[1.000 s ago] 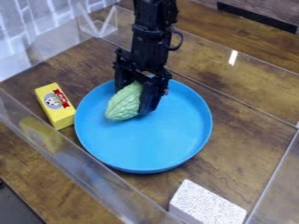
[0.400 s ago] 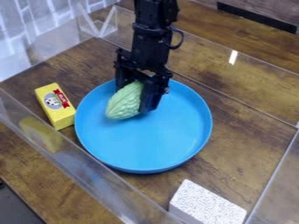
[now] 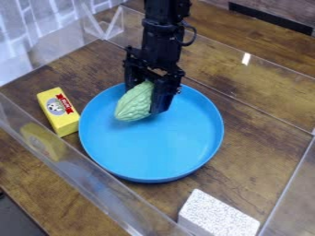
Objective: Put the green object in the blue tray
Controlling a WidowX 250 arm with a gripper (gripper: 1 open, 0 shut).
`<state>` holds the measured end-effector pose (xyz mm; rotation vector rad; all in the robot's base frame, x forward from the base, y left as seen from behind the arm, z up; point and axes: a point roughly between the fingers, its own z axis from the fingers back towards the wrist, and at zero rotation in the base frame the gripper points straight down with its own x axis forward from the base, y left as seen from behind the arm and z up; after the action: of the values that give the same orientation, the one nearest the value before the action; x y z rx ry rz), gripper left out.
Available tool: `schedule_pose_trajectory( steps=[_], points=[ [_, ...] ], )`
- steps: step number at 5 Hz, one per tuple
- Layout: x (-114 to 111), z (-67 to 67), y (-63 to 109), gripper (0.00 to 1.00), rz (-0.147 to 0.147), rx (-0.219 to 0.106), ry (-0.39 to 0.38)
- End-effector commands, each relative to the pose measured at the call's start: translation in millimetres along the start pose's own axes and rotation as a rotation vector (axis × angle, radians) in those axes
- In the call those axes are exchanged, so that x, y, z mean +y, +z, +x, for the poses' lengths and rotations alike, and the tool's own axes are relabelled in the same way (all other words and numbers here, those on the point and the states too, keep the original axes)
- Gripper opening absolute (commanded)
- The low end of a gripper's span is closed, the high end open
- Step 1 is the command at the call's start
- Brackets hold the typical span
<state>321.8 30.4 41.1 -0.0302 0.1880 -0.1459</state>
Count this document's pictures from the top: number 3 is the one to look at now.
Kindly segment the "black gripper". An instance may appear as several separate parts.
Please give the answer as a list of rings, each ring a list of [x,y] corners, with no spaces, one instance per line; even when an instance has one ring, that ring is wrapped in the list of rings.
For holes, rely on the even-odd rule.
[[[166,112],[174,96],[182,88],[183,70],[178,67],[182,55],[183,26],[162,24],[144,19],[142,48],[126,47],[127,57],[123,61],[126,90],[144,82],[151,69],[160,69],[172,76],[150,79],[154,85],[150,113]]]

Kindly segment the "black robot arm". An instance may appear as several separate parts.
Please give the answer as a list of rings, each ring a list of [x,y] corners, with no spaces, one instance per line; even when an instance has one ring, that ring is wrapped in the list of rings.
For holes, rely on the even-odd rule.
[[[182,86],[186,73],[179,68],[182,48],[191,41],[183,41],[184,19],[190,16],[190,0],[144,0],[146,17],[142,20],[142,47],[126,47],[124,83],[130,91],[146,80],[152,83],[150,114],[166,112]]]

